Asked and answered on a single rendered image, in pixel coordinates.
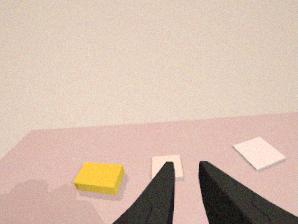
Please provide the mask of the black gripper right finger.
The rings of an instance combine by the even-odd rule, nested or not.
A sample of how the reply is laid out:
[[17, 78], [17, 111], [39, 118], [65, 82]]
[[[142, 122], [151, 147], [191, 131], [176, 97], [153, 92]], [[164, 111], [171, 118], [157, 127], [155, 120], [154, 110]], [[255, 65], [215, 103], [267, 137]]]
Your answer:
[[253, 193], [209, 161], [200, 161], [198, 177], [209, 224], [298, 224], [298, 216]]

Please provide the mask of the pale pink flat square tile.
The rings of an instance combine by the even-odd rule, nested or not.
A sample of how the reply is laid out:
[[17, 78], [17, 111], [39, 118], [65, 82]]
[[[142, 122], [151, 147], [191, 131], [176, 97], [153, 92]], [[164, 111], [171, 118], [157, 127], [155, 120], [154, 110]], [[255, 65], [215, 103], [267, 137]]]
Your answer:
[[247, 164], [251, 165], [254, 171], [259, 171], [259, 169], [269, 167], [269, 165], [277, 164], [279, 161], [286, 159], [277, 149], [271, 147], [267, 141], [263, 141], [261, 137], [243, 141], [241, 144], [235, 144], [233, 149], [246, 160]]

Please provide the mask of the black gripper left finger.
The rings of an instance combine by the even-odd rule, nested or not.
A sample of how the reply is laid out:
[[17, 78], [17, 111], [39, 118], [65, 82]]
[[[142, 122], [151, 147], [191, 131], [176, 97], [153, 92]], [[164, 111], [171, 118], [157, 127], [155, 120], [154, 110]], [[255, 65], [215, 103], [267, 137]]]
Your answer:
[[133, 205], [113, 224], [173, 224], [174, 161], [166, 161]]

